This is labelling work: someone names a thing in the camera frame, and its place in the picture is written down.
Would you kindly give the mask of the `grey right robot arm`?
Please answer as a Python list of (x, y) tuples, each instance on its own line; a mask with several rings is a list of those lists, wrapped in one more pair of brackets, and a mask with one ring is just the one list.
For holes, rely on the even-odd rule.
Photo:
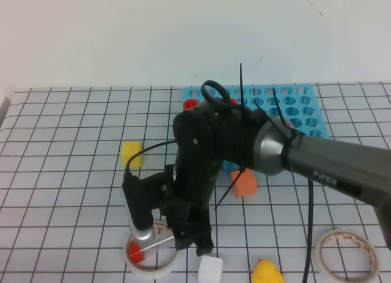
[(374, 207), (390, 241), (390, 151), (293, 131), (261, 109), (203, 103), (173, 122), (178, 150), (160, 207), (177, 248), (213, 248), (209, 201), (224, 161), (265, 175), (290, 171)]

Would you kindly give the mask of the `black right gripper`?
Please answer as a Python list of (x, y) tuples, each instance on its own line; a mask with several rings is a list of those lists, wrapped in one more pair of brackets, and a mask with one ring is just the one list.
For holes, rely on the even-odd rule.
[(163, 205), (159, 209), (175, 237), (176, 250), (187, 249), (194, 244), (197, 255), (210, 254), (214, 244), (209, 208), (179, 192), (175, 187), (174, 170), (173, 164), (164, 168), (166, 184), (163, 189)]

